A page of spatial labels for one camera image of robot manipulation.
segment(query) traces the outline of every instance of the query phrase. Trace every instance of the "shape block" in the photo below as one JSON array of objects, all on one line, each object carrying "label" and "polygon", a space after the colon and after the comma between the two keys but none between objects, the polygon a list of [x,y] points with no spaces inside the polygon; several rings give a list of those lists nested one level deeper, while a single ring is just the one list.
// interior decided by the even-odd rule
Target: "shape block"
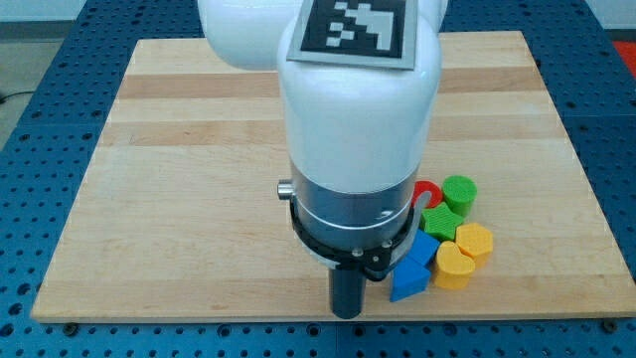
[{"label": "shape block", "polygon": [[430,192],[431,194],[426,209],[432,209],[441,203],[442,193],[439,186],[428,180],[419,180],[415,182],[415,187],[413,188],[413,198],[410,201],[411,207],[415,206],[417,198],[419,198],[423,192]]},{"label": "shape block", "polygon": [[422,224],[419,225],[427,234],[440,241],[454,241],[457,226],[464,222],[464,218],[453,213],[446,203],[441,203],[433,209],[424,209],[421,213]]},{"label": "shape block", "polygon": [[413,245],[410,247],[410,251],[406,256],[425,267],[435,257],[437,248],[439,248],[438,240],[422,230],[417,230]]},{"label": "shape block", "polygon": [[461,175],[450,176],[444,180],[441,191],[444,201],[453,213],[464,218],[468,216],[477,197],[477,186],[470,178]]},{"label": "shape block", "polygon": [[430,271],[406,257],[394,269],[394,279],[391,288],[391,302],[395,302],[414,294],[420,293],[428,286]]},{"label": "shape block", "polygon": [[461,225],[455,233],[455,244],[480,268],[493,252],[493,233],[477,223]]},{"label": "shape block", "polygon": [[464,288],[475,271],[475,262],[463,255],[455,243],[443,242],[437,249],[432,281],[447,289]]}]

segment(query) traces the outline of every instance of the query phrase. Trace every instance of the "wooden board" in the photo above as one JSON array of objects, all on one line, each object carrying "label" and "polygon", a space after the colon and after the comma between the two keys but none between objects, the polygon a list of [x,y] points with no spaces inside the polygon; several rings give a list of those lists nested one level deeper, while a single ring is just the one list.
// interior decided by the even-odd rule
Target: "wooden board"
[{"label": "wooden board", "polygon": [[[519,32],[440,35],[444,71],[419,177],[464,174],[495,252],[460,291],[362,320],[633,316],[636,287]],[[33,308],[43,322],[334,320],[300,247],[276,73],[202,39],[137,44]]]}]

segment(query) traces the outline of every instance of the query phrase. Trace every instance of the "yellow hexagon block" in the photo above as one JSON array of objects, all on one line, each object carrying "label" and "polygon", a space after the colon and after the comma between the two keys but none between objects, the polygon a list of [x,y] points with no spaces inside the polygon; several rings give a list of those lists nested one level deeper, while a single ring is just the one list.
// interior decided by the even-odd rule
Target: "yellow hexagon block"
[{"label": "yellow hexagon block", "polygon": [[462,254],[471,257],[480,268],[488,262],[493,252],[493,233],[477,223],[462,225],[457,227],[455,244]]},{"label": "yellow hexagon block", "polygon": [[448,289],[464,288],[475,271],[475,262],[459,251],[457,244],[443,242],[435,255],[432,282]]}]

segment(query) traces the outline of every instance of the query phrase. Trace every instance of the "blue perforated table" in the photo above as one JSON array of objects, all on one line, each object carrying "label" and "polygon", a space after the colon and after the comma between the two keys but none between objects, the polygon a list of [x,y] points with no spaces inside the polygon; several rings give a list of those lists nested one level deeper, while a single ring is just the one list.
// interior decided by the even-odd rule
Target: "blue perforated table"
[{"label": "blue perforated table", "polygon": [[[636,86],[585,3],[455,0],[443,30],[524,32],[634,274]],[[80,325],[71,336],[31,320],[136,41],[201,35],[194,1],[87,1],[0,153],[0,357],[636,356],[632,318]]]}]

